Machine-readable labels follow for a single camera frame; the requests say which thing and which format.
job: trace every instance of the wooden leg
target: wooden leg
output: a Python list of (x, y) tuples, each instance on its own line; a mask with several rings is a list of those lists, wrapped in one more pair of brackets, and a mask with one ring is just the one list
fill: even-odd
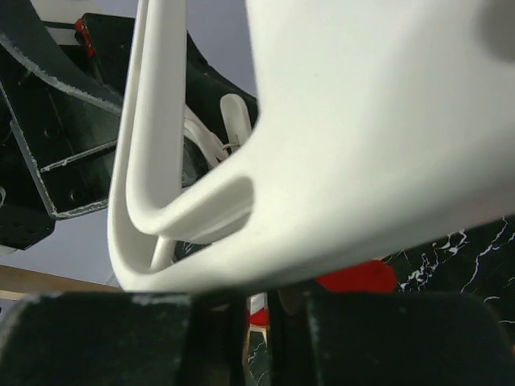
[(18, 300), (31, 293), (118, 292), (119, 288), (0, 265), (0, 298)]

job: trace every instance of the white plastic object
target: white plastic object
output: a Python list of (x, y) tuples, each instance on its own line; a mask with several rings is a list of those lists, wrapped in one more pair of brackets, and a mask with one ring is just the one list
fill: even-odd
[[(185, 0), (140, 0), (109, 197), (122, 287), (251, 294), (514, 213), (512, 4), (247, 0), (260, 119), (180, 194)], [(150, 269), (157, 239), (213, 244)]]

